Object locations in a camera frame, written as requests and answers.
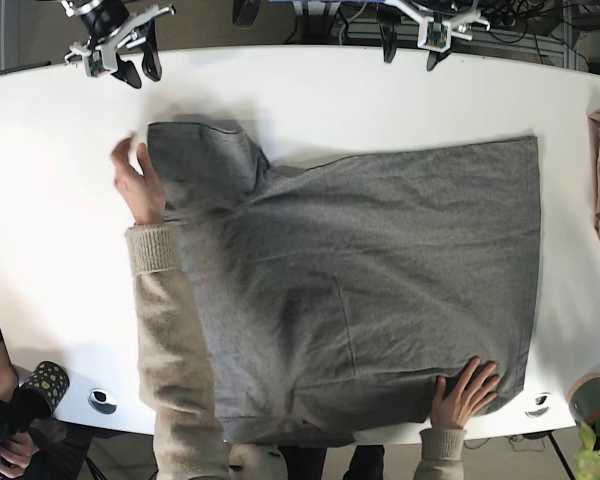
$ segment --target sweater cuff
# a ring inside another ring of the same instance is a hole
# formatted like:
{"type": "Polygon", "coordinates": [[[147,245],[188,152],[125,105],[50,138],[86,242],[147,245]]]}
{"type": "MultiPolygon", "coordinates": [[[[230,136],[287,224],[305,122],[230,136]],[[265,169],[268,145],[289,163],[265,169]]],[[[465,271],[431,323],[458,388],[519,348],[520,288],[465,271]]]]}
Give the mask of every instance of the sweater cuff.
{"type": "Polygon", "coordinates": [[[142,225],[127,230],[131,273],[160,272],[180,268],[176,230],[169,225],[142,225]]]}
{"type": "Polygon", "coordinates": [[[429,428],[420,432],[423,460],[460,460],[464,430],[429,428]]]}

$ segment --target plant pot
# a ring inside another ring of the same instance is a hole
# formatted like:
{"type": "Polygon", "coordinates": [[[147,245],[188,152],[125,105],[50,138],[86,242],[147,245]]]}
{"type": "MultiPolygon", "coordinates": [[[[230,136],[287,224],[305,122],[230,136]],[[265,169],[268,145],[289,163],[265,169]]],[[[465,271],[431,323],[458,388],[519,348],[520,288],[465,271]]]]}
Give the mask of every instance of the plant pot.
{"type": "MultiPolygon", "coordinates": [[[[576,382],[567,395],[567,401],[573,419],[594,428],[600,418],[600,374],[590,374],[576,382]]],[[[600,438],[597,438],[594,449],[600,449],[600,438]]]]}

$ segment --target black camera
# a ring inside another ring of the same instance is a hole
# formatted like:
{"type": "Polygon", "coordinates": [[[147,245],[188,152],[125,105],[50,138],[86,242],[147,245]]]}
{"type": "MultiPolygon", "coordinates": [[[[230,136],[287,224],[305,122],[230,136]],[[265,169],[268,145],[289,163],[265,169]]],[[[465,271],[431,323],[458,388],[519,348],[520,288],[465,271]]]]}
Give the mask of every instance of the black camera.
{"type": "Polygon", "coordinates": [[[0,400],[0,444],[26,431],[34,420],[53,415],[69,389],[69,376],[53,362],[42,362],[9,403],[0,400]]]}

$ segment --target floor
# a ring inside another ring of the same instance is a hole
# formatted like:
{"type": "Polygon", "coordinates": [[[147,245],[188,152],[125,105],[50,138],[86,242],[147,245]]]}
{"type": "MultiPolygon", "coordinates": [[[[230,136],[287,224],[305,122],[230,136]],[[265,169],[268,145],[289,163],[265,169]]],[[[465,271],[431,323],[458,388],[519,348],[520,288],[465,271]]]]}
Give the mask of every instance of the floor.
{"type": "MultiPolygon", "coordinates": [[[[154,1],[141,1],[133,9],[154,1]]],[[[265,2],[256,24],[242,30],[231,23],[232,0],[172,0],[178,15],[160,21],[158,45],[161,50],[253,44],[280,44],[294,28],[294,12],[288,3],[265,2]]],[[[50,60],[60,63],[68,45],[82,41],[84,29],[79,20],[67,19],[62,8],[53,3],[22,1],[20,5],[20,63],[50,60]]],[[[589,35],[582,42],[583,52],[600,61],[600,35],[589,35]]],[[[565,457],[573,468],[573,453],[580,446],[575,429],[555,432],[565,457]]],[[[108,480],[145,480],[155,472],[152,438],[127,434],[109,440],[95,440],[90,456],[108,480]]],[[[465,478],[568,478],[548,440],[496,438],[485,443],[465,444],[465,478]]],[[[324,480],[342,478],[353,449],[333,449],[327,456],[324,480]]],[[[394,445],[387,448],[385,479],[412,478],[420,456],[419,445],[394,445]]],[[[91,480],[86,468],[80,480],[91,480]]]]}
{"type": "MultiPolygon", "coordinates": [[[[554,432],[555,438],[573,469],[573,454],[580,447],[575,429],[554,432]]],[[[513,480],[567,480],[548,439],[522,440],[494,438],[465,442],[463,460],[466,479],[498,478],[513,480]]],[[[124,435],[110,440],[94,441],[90,457],[108,480],[149,480],[156,471],[146,435],[124,435]]],[[[323,480],[340,480],[347,471],[353,447],[332,449],[327,455],[323,480]]],[[[385,480],[408,480],[420,459],[419,445],[392,445],[385,454],[385,480]]],[[[86,468],[79,480],[92,480],[86,468]]]]}

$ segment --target beige sleeve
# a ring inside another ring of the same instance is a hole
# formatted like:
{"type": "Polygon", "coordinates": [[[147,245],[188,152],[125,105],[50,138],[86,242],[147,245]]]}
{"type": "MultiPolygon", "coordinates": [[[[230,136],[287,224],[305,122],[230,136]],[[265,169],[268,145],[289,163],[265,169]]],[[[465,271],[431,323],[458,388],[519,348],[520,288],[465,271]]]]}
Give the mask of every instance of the beige sleeve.
{"type": "Polygon", "coordinates": [[[420,432],[422,460],[414,480],[462,480],[464,471],[460,456],[464,430],[427,429],[420,432]]]}
{"type": "Polygon", "coordinates": [[[228,479],[229,455],[214,417],[213,375],[177,233],[127,232],[138,317],[140,396],[156,411],[158,480],[228,479]]]}

